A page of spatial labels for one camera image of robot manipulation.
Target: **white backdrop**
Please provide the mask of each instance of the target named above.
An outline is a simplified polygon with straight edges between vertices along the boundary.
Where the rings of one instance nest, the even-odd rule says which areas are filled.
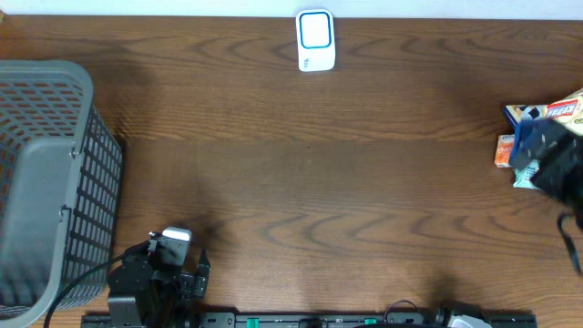
[[[7,14],[583,19],[583,0],[0,0]]]

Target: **brown wooden surface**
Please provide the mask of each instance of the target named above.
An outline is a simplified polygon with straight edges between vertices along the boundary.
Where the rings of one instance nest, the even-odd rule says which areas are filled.
[[[169,225],[208,249],[205,303],[382,311],[442,299],[583,322],[561,210],[493,164],[503,104],[583,87],[583,23],[337,19],[297,68],[293,19],[8,16],[0,57],[76,61],[128,143],[115,253]],[[59,327],[105,311],[106,296]]]

